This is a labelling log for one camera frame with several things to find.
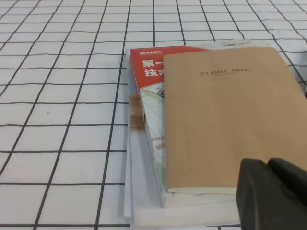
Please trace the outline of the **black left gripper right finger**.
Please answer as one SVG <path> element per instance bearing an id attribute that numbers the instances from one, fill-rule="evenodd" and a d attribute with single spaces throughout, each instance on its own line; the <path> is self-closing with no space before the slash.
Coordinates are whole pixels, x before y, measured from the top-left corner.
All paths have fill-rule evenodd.
<path id="1" fill-rule="evenodd" d="M 269 168 L 293 192 L 304 206 L 307 205 L 307 172 L 281 158 L 271 158 Z"/>

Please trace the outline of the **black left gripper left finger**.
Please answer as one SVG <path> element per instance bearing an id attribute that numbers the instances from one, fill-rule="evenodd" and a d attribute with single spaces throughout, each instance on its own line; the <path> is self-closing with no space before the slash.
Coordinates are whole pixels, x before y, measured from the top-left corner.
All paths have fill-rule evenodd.
<path id="1" fill-rule="evenodd" d="M 261 160 L 241 161 L 236 203 L 243 230 L 307 228 L 307 206 Z"/>

